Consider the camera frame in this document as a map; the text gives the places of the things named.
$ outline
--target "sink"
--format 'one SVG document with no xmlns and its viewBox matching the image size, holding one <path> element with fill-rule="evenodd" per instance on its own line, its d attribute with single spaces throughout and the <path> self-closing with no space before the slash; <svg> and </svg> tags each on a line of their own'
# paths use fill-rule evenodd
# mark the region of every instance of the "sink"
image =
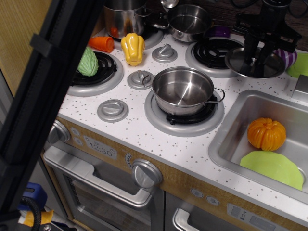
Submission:
<svg viewBox="0 0 308 231">
<path fill-rule="evenodd" d="M 297 165 L 304 178 L 302 190 L 240 166 L 241 158 L 260 150 L 247 139 L 249 124 L 259 117 L 277 120 L 285 126 L 287 139 L 274 152 L 283 154 Z M 308 107 L 260 91 L 247 90 L 239 94 L 210 143 L 208 152 L 217 165 L 308 204 L 307 130 Z"/>
</svg>

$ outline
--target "countertop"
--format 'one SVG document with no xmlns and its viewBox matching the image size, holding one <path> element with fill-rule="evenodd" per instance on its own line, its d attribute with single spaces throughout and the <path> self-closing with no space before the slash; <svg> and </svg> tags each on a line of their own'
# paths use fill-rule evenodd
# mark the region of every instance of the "countertop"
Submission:
<svg viewBox="0 0 308 231">
<path fill-rule="evenodd" d="M 231 35 L 231 38 L 244 41 L 243 37 L 237 35 Z M 166 44 L 170 44 L 178 52 L 178 58 L 166 64 L 154 61 L 152 51 Z M 111 54 L 117 57 L 124 67 L 124 77 L 120 84 L 111 91 L 97 96 L 66 95 L 58 116 L 308 227 L 307 204 L 239 176 L 216 165 L 210 159 L 208 147 L 223 121 L 217 128 L 205 135 L 186 138 L 167 135 L 154 128 L 147 120 L 144 101 L 150 90 L 132 89 L 127 83 L 128 76 L 139 69 L 156 75 L 169 67 L 187 66 L 185 52 L 188 45 L 165 33 L 163 40 L 158 45 L 144 51 L 143 61 L 136 67 L 129 66 L 125 62 L 123 52 L 114 49 Z M 222 88 L 226 93 L 223 100 L 224 117 L 238 95 L 245 90 L 259 90 L 308 106 L 308 103 L 291 98 L 297 78 L 293 78 L 287 73 L 270 79 L 253 79 L 242 76 L 212 77 L 211 79 L 215 87 Z M 102 102 L 109 99 L 119 99 L 128 105 L 129 113 L 124 120 L 107 123 L 99 119 L 97 108 Z"/>
</svg>

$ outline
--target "oven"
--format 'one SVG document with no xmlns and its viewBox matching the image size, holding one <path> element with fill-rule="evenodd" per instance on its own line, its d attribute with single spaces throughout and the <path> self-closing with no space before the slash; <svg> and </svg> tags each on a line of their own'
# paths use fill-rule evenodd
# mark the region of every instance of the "oven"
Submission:
<svg viewBox="0 0 308 231">
<path fill-rule="evenodd" d="M 53 169 L 74 220 L 87 229 L 163 230 L 163 190 L 137 187 L 131 174 L 65 144 L 47 148 L 44 160 Z"/>
</svg>

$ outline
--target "oven handle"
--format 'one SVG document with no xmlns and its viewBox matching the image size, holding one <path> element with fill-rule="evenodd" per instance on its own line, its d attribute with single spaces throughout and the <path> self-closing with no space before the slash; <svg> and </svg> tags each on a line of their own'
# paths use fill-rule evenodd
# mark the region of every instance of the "oven handle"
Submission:
<svg viewBox="0 0 308 231">
<path fill-rule="evenodd" d="M 174 213 L 172 223 L 177 230 L 180 231 L 199 231 L 187 223 L 190 214 L 181 208 L 177 208 Z"/>
<path fill-rule="evenodd" d="M 75 178 L 135 210 L 145 209 L 152 200 L 153 196 L 144 189 L 140 189 L 135 195 L 132 195 L 94 176 L 93 165 L 56 147 L 52 146 L 44 153 L 44 160 L 49 166 L 60 169 L 65 175 Z"/>
</svg>

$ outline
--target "stainless steel pot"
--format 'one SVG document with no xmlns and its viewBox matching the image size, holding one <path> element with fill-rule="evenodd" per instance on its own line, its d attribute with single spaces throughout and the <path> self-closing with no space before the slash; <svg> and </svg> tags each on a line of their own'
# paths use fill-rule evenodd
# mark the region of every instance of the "stainless steel pot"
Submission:
<svg viewBox="0 0 308 231">
<path fill-rule="evenodd" d="M 163 111 L 178 116 L 194 115 L 200 112 L 206 103 L 219 103 L 225 97 L 223 89 L 215 88 L 205 73 L 183 66 L 158 73 L 150 89 L 154 91 L 156 102 Z M 223 93 L 221 100 L 209 101 L 214 89 Z"/>
<path fill-rule="evenodd" d="M 203 38 L 212 26 L 212 18 L 205 9 L 189 4 L 170 9 L 167 21 L 170 34 L 184 42 L 194 42 Z"/>
<path fill-rule="evenodd" d="M 146 0 L 107 0 L 104 5 L 107 33 L 116 39 L 128 33 L 141 35 L 144 32 L 145 17 L 152 12 L 146 8 Z"/>
</svg>

